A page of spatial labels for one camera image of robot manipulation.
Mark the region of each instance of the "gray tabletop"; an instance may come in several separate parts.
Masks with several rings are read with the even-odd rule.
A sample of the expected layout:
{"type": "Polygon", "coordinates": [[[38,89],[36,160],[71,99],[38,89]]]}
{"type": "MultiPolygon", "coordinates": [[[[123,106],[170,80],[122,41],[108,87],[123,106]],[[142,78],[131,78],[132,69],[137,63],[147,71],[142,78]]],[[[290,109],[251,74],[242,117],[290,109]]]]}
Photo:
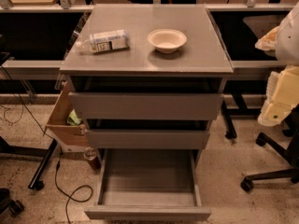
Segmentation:
{"type": "Polygon", "coordinates": [[[222,73],[233,72],[230,61],[203,5],[98,5],[78,41],[89,34],[125,29],[130,48],[81,54],[75,46],[61,68],[66,75],[103,73],[222,73]],[[180,30],[187,43],[172,54],[162,54],[148,42],[156,29],[180,30]]]}

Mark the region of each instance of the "plastic bottle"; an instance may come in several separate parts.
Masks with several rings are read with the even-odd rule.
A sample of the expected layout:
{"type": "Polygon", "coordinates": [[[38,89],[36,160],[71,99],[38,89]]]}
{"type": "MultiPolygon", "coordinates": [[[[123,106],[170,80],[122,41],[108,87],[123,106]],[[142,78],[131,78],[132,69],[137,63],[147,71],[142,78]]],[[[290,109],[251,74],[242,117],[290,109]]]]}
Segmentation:
{"type": "Polygon", "coordinates": [[[113,49],[129,48],[130,37],[125,30],[90,34],[85,40],[75,43],[76,50],[79,52],[90,51],[98,53],[113,49]]]}

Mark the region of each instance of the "white bowl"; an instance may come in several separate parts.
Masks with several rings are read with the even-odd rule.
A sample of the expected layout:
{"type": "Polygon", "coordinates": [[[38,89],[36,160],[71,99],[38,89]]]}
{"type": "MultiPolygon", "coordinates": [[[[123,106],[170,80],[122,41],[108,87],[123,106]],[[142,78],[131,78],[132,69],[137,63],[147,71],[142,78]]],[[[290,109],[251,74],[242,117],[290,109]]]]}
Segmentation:
{"type": "Polygon", "coordinates": [[[187,37],[177,30],[158,29],[148,35],[148,41],[161,53],[173,53],[187,42],[187,37]]]}

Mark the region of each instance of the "concrete floor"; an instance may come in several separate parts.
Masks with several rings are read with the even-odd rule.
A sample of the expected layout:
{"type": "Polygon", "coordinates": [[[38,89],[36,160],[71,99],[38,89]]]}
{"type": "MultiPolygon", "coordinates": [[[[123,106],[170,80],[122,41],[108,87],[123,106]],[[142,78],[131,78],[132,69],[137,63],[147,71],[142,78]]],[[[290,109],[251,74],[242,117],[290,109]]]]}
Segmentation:
{"type": "MultiPolygon", "coordinates": [[[[14,146],[47,148],[51,139],[43,135],[27,110],[21,116],[21,105],[12,105],[0,96],[0,135],[14,146]]],[[[28,105],[36,120],[44,128],[54,107],[56,97],[39,97],[34,105],[28,105]]],[[[213,123],[211,136],[196,168],[202,204],[209,207],[212,215],[209,224],[296,224],[299,223],[299,186],[289,179],[256,182],[252,193],[240,188],[244,175],[288,168],[269,146],[258,147],[255,138],[265,132],[284,147],[290,138],[281,130],[260,126],[256,119],[234,119],[238,137],[234,142],[224,137],[226,132],[222,115],[213,123]]],[[[39,164],[40,158],[0,154],[0,187],[10,189],[11,198],[20,200],[25,210],[12,217],[5,211],[1,224],[14,223],[67,223],[65,205],[67,198],[56,189],[55,167],[60,149],[56,147],[48,167],[41,179],[45,187],[40,190],[27,188],[39,164]]],[[[61,158],[58,184],[67,193],[81,185],[88,184],[97,191],[99,172],[95,172],[83,159],[82,153],[65,153],[61,158]]],[[[75,197],[84,199],[89,191],[83,189],[75,197]]],[[[72,223],[108,223],[101,220],[90,221],[83,212],[84,207],[96,202],[96,194],[86,203],[70,201],[68,213],[72,223]]],[[[118,222],[113,223],[150,223],[118,222]]]]}

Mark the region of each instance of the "brown box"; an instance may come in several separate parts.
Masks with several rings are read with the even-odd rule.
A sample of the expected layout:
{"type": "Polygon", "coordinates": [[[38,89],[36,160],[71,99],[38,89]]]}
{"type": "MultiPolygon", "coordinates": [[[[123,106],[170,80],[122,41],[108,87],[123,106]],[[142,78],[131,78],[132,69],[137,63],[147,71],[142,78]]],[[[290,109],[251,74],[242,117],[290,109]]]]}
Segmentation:
{"type": "Polygon", "coordinates": [[[67,124],[67,117],[73,110],[73,106],[68,98],[70,92],[67,84],[59,95],[53,108],[50,118],[46,124],[54,138],[63,148],[63,151],[83,152],[89,146],[87,138],[84,134],[85,126],[71,126],[67,124]]]}

